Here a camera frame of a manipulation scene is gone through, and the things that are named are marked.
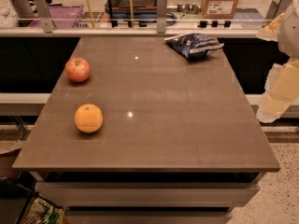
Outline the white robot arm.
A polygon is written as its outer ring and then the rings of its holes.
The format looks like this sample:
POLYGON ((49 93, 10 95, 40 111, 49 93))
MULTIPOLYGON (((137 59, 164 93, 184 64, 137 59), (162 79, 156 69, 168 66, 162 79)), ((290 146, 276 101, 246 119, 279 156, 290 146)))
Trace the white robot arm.
POLYGON ((256 118, 262 123, 279 119, 299 97, 299 0, 262 28, 257 37, 276 41, 278 50, 289 56, 283 65, 274 63, 264 84, 256 118))

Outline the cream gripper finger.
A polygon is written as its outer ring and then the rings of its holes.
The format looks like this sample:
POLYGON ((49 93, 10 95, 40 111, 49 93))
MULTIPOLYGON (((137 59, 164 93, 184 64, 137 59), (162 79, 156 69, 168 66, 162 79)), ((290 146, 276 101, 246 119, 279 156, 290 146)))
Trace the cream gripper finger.
POLYGON ((256 118, 262 123, 279 119, 299 98, 299 60, 275 63, 268 73, 256 118))
POLYGON ((277 41, 278 31, 283 18, 283 13, 275 17, 268 25, 263 27, 257 34, 257 37, 266 41, 277 41))

